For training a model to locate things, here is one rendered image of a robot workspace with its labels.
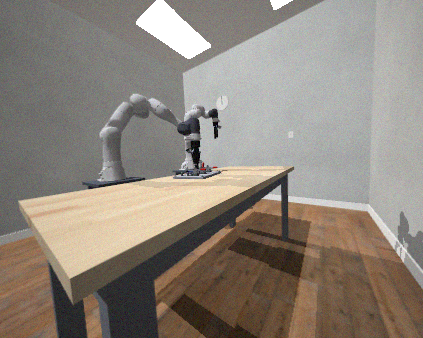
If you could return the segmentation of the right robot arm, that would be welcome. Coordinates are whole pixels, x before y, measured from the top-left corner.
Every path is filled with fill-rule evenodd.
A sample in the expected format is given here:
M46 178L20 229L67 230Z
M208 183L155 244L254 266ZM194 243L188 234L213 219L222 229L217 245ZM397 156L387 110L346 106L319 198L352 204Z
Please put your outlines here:
M123 102L117 108L100 132L104 158L103 169L99 173L101 178L97 179L100 182L117 181L127 178L121 161L121 132L133 115L145 119L149 116L150 110L157 117L174 124L180 134L187 136L184 137L184 140L199 141L202 139L200 138L200 123L197 118L190 117L188 120L182 122L163 103L154 98L147 100L146 97L140 94L133 94L130 97L130 101L132 105Z

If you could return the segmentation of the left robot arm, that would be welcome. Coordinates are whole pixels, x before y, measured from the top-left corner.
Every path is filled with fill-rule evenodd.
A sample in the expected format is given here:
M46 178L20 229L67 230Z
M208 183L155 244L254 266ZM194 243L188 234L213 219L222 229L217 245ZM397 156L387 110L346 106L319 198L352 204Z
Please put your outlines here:
M188 120L190 117L199 118L201 116L205 119L212 117L212 122L220 122L220 120L218 119L217 109L205 111L205 108L203 106L197 104L194 104L192 106L192 110L185 113L184 121ZM185 149L187 150L189 148L191 148L191 140L185 140ZM193 169L195 167L195 164L193 163L193 159L191 157L192 154L186 152L185 162L182 164L182 167L179 170L185 170L186 168Z

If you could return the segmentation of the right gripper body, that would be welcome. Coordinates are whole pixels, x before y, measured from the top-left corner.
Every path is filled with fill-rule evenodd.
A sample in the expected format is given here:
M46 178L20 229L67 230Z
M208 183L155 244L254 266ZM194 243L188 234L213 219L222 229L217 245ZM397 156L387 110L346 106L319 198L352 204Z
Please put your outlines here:
M191 141L191 148L194 149L194 152L196 154L196 150L199 150L200 147L200 141Z

